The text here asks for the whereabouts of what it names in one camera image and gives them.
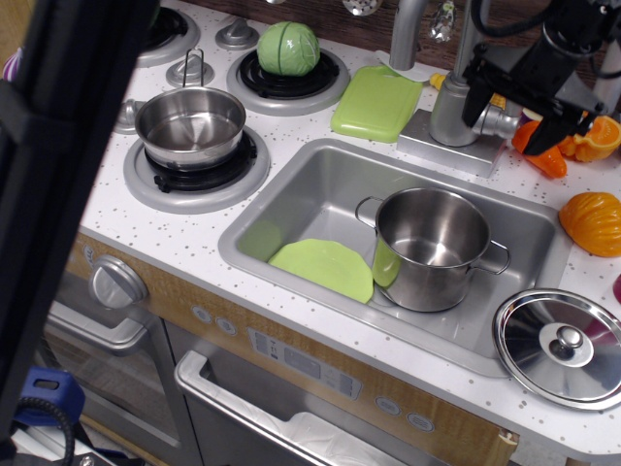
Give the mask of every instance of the stainless steel sink basin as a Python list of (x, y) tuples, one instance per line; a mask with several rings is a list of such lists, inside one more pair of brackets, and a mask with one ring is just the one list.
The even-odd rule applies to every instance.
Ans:
[[(438, 313), (398, 307), (376, 290), (362, 304), (268, 264), (282, 246), (307, 238), (333, 240), (373, 262), (375, 231), (354, 210), (368, 197), (386, 198), (415, 186), (448, 189), (476, 204), (490, 223), (492, 239), (507, 246), (511, 263), (499, 276), (476, 273), (466, 299)], [(375, 211), (363, 209), (370, 222)], [(304, 295), (489, 377), (508, 377), (492, 340), (492, 319), (512, 294), (557, 287), (572, 245), (557, 211), (400, 160), (324, 139), (302, 147), (224, 232), (220, 253), (231, 265)], [(504, 255), (489, 260), (499, 263)]]

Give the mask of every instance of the stainless steel pot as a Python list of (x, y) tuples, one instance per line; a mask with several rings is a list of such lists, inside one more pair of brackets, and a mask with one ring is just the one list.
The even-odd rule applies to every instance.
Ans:
[[(381, 205), (375, 225), (360, 217), (370, 200)], [(406, 309), (442, 311), (468, 293), (474, 270), (499, 275), (507, 269), (506, 247), (491, 241), (487, 220), (462, 196), (436, 188), (411, 188), (385, 200), (368, 197), (356, 207), (356, 218), (376, 230), (373, 277), (382, 292)], [(492, 244), (507, 254), (498, 270), (483, 267)]]
[(242, 139), (245, 108), (219, 89), (182, 87), (146, 102), (136, 114), (136, 132), (150, 157), (181, 171), (225, 161)]

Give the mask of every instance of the toy orange slice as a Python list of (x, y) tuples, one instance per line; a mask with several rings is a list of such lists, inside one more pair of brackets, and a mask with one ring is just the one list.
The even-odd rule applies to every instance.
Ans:
[(576, 134), (568, 137), (559, 144), (559, 149), (565, 156), (590, 162), (608, 157), (619, 145), (621, 125), (610, 116), (598, 116), (585, 136)]

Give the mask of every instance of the stove burner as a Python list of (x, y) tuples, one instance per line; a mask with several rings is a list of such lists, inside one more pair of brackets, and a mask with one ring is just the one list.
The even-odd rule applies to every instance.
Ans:
[(187, 33), (187, 21), (175, 10), (161, 8), (157, 19), (147, 34), (143, 50), (155, 50), (165, 46), (176, 36)]
[(339, 72), (339, 66), (323, 52), (312, 71), (302, 77), (278, 76), (264, 71), (259, 65), (256, 50), (249, 53), (240, 64), (243, 83), (260, 97), (273, 99), (296, 99), (314, 95), (330, 87)]
[(317, 79), (315, 73), (323, 70), (325, 74), (327, 71), (329, 82), (327, 85), (323, 86), (323, 89), (316, 91), (312, 95), (299, 98), (265, 98), (259, 95), (257, 91), (251, 89), (243, 81), (244, 73), (242, 69), (247, 68), (248, 65), (242, 66), (242, 62), (245, 60), (252, 61), (253, 58), (248, 58), (251, 54), (258, 56), (255, 50), (249, 51), (247, 54), (240, 56), (230, 66), (226, 75), (226, 86), (230, 93), (240, 99), (246, 110), (256, 112), (257, 114), (270, 115), (273, 117), (298, 117), (300, 115), (309, 115), (319, 112), (339, 102), (345, 89), (349, 85), (349, 72), (343, 61), (330, 51), (322, 49), (320, 54), (322, 62), (315, 67), (316, 71), (310, 72), (310, 75), (306, 75), (304, 78), (314, 80)]
[(223, 187), (245, 175), (254, 164), (257, 148), (252, 139), (244, 133), (238, 146), (229, 158), (209, 168), (192, 171), (180, 171), (165, 167), (155, 162), (144, 150), (145, 158), (156, 173), (153, 177), (160, 191), (169, 193), (178, 191), (205, 191)]
[(160, 191), (153, 182), (155, 172), (147, 162), (145, 145), (140, 139), (129, 148), (123, 162), (125, 185), (137, 201), (169, 214), (206, 214), (234, 206), (256, 192), (270, 173), (271, 159), (265, 142), (247, 126), (244, 127), (246, 133), (256, 146), (256, 158), (249, 161), (247, 173), (227, 185), (203, 191)]

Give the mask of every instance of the pot lid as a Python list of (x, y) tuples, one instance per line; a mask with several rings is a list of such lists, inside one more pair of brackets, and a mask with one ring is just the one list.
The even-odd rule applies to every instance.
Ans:
[(619, 320), (586, 298), (518, 293), (496, 312), (494, 344), (512, 375), (550, 401), (579, 410), (621, 402)]

